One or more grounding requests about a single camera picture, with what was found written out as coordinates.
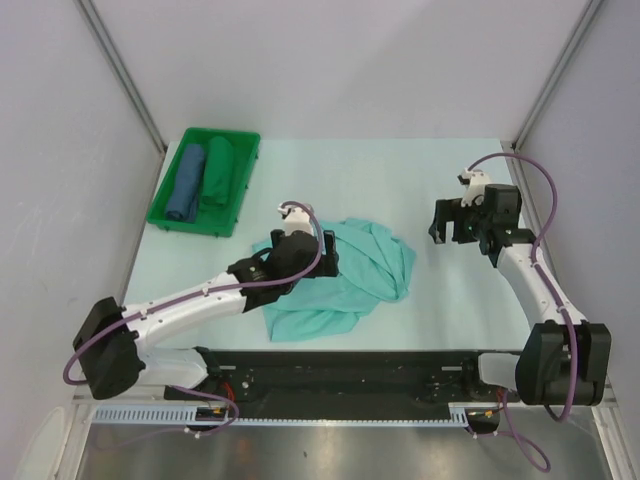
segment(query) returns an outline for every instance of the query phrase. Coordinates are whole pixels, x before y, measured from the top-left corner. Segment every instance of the metal floor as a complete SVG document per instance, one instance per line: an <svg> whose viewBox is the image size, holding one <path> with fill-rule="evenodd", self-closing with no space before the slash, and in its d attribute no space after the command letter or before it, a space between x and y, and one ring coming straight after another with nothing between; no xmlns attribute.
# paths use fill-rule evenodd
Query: metal floor
<svg viewBox="0 0 640 480"><path fill-rule="evenodd" d="M512 409L551 473L535 470L513 440L473 440L462 429L237 427L194 440L167 433L122 448L142 426L94 425L78 479L611 479L591 410L558 425L542 409Z"/></svg>

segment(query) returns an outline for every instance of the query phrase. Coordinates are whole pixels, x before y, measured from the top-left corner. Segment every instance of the crumpled teal fabric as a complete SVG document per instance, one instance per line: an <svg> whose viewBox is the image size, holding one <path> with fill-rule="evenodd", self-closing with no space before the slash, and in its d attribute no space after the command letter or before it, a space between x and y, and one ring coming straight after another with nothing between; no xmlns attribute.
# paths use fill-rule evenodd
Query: crumpled teal fabric
<svg viewBox="0 0 640 480"><path fill-rule="evenodd" d="M391 230L367 220L320 222L336 234L340 275L303 278L289 295L263 307L273 342L310 340L346 333L382 300L399 302L409 293L415 252ZM264 241L254 252L271 246Z"/></svg>

